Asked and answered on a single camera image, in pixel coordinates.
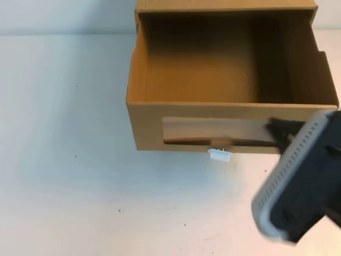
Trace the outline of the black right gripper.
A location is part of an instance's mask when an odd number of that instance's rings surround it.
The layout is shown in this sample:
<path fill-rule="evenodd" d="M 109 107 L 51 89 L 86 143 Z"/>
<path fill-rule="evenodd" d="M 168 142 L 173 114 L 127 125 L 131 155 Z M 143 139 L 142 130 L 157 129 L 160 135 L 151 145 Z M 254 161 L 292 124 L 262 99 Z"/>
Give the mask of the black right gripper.
<path fill-rule="evenodd" d="M 266 129 L 281 156 L 251 203 L 259 232 L 297 243 L 324 217 L 340 225 L 340 111 L 272 117 Z"/>

